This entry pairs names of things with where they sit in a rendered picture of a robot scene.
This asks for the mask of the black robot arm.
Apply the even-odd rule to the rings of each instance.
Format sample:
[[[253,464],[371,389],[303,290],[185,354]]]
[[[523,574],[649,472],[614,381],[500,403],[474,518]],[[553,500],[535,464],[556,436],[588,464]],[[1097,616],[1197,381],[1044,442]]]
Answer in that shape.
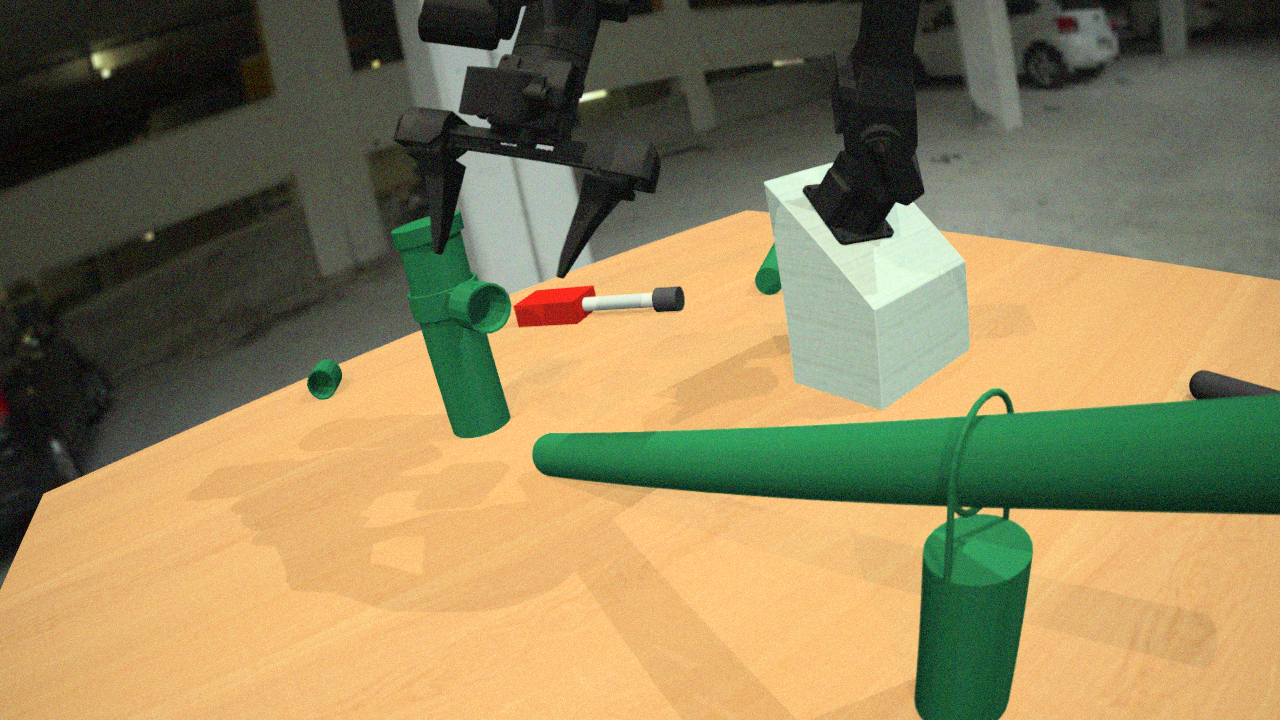
[[[892,237],[884,218],[895,202],[909,206],[924,193],[913,78],[920,3],[861,0],[858,42],[851,53],[835,50],[829,94],[845,151],[820,184],[806,184],[803,193],[842,246]],[[521,6],[515,47],[558,47],[588,65],[602,19],[628,20],[628,0],[424,0],[419,38],[490,51],[500,38],[512,38]],[[506,54],[497,68],[467,67],[460,113],[484,120],[540,119],[558,131],[563,113],[573,111],[580,67],[548,60],[535,72],[518,69],[520,61]]]

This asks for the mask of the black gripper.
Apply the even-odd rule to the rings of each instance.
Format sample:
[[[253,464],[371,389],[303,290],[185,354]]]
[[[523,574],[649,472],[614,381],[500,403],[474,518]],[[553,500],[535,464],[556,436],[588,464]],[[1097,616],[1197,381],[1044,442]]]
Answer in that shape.
[[[539,124],[500,120],[488,117],[490,129],[468,126],[454,111],[433,108],[410,108],[396,126],[393,141],[407,147],[408,156],[422,167],[428,186],[433,251],[442,255],[454,219],[454,209],[466,167],[457,161],[468,151],[489,152],[506,158],[547,161],[593,170],[584,173],[579,205],[561,251],[557,277],[564,279],[588,241],[621,200],[634,201],[634,190],[657,193],[660,159],[652,141],[621,135],[602,133],[595,143],[571,140],[573,118],[585,88],[588,61],[558,47],[520,45],[513,55],[521,58],[518,69],[543,70],[547,61],[563,61],[580,67],[579,91],[573,111],[563,113],[558,131]],[[517,146],[502,145],[516,143]],[[539,145],[552,150],[536,149]]]

